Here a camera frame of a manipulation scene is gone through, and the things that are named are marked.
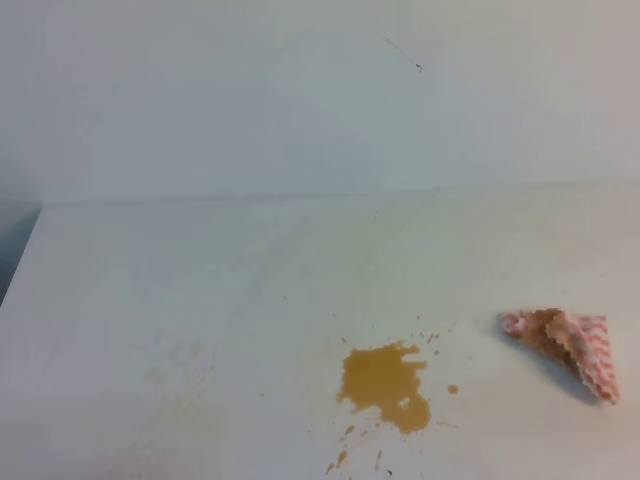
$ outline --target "white table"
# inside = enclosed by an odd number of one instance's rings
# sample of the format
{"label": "white table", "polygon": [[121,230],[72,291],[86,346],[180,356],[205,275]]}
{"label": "white table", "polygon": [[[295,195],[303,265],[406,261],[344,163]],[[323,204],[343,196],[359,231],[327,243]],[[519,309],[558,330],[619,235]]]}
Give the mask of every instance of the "white table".
{"label": "white table", "polygon": [[[0,477],[635,479],[639,205],[558,186],[47,208],[0,309]],[[620,405],[499,334],[523,306],[608,315]],[[351,348],[397,340],[429,363],[408,436],[335,399]]]}

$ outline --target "brown liquid spill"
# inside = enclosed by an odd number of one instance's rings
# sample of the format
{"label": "brown liquid spill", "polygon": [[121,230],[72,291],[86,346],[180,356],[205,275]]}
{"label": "brown liquid spill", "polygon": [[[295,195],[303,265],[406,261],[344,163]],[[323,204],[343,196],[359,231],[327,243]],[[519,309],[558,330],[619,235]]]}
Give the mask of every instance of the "brown liquid spill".
{"label": "brown liquid spill", "polygon": [[348,398],[354,412],[369,407],[380,409],[380,418],[402,433],[424,428],[431,419],[429,403],[418,393],[420,379],[416,371],[427,362],[404,362],[402,358],[419,349],[400,343],[373,350],[352,350],[343,363],[342,390],[338,402]]}
{"label": "brown liquid spill", "polygon": [[345,458],[347,458],[347,452],[346,450],[343,450],[340,452],[340,455],[338,455],[338,464],[336,465],[336,470],[340,468],[340,465],[342,465],[342,462],[344,462]]}
{"label": "brown liquid spill", "polygon": [[382,450],[378,450],[378,458],[376,460],[376,467],[373,469],[375,472],[380,468],[380,459],[382,458]]}

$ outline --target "crumpled paper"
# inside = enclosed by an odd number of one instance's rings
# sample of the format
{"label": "crumpled paper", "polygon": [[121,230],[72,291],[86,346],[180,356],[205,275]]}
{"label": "crumpled paper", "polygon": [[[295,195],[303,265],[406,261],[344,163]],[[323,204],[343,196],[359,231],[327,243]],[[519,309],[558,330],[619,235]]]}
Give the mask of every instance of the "crumpled paper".
{"label": "crumpled paper", "polygon": [[565,365],[601,400],[620,399],[604,316],[570,315],[546,310],[508,312],[502,329],[527,347]]}

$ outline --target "spill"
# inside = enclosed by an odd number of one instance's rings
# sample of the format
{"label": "spill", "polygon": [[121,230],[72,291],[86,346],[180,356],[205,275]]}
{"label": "spill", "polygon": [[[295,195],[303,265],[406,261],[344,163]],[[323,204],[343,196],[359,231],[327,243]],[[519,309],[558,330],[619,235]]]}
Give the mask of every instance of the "spill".
{"label": "spill", "polygon": [[342,389],[337,401],[348,398],[354,413],[369,407],[380,409],[380,419],[408,434],[427,426],[431,419],[429,403],[418,393],[416,371],[427,362],[404,362],[407,354],[418,353],[417,346],[401,343],[372,350],[352,350],[343,362]]}
{"label": "spill", "polygon": [[382,458],[382,450],[378,450],[378,458],[376,459],[376,467],[373,469],[374,472],[377,472],[380,468],[380,459]]}
{"label": "spill", "polygon": [[338,455],[338,463],[336,464],[336,470],[340,468],[340,465],[342,465],[342,462],[344,462],[345,458],[347,458],[347,451],[343,450],[340,452],[340,455]]}

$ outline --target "white wall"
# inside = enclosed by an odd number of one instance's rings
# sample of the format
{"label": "white wall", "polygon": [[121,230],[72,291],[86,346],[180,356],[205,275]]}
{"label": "white wall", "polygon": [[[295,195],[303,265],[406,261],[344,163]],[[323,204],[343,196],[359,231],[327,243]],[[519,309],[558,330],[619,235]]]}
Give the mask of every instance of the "white wall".
{"label": "white wall", "polygon": [[0,192],[640,179],[639,14],[634,0],[4,0]]}

